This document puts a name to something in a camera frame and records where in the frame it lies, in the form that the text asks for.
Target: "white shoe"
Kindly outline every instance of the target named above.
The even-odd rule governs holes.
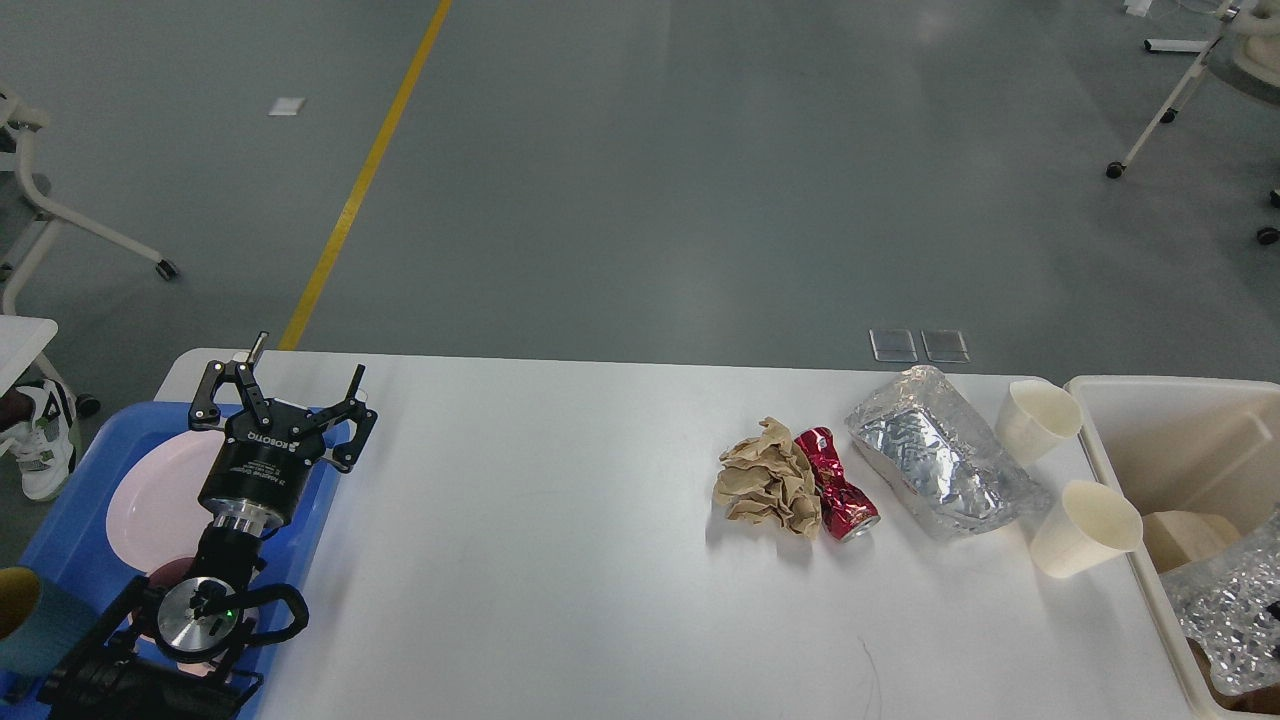
[[[13,439],[9,451],[22,470],[22,492],[36,502],[58,497],[76,469],[76,446],[70,429],[76,406],[67,401],[67,389],[54,380],[38,386],[17,386],[36,405],[31,420],[0,432],[0,441]]]

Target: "concrete floor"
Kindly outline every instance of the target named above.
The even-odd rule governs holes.
[[[1106,179],[1189,64],[1142,40],[1212,26],[1120,5],[460,0],[300,348],[884,369],[869,328],[954,328],[959,372],[1280,379],[1276,115],[1210,81]],[[69,229],[22,297],[102,416],[282,334],[434,10],[0,12],[54,195],[183,270]],[[0,482],[0,564],[42,514]]]

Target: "chair wheel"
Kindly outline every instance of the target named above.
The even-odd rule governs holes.
[[[102,404],[87,392],[76,396],[76,415],[79,418],[92,418],[102,409]]]
[[[156,274],[160,275],[160,279],[169,282],[178,277],[178,265],[174,265],[168,260],[160,260],[156,263]]]

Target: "bubble wrap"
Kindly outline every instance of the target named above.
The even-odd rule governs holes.
[[[1280,511],[1220,555],[1160,577],[1183,634],[1208,656],[1217,692],[1280,683]],[[1280,606],[1275,607],[1280,614]]]

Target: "silver foil packet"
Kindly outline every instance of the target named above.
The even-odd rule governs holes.
[[[937,368],[901,373],[845,424],[859,452],[934,538],[987,533],[1053,502]]]

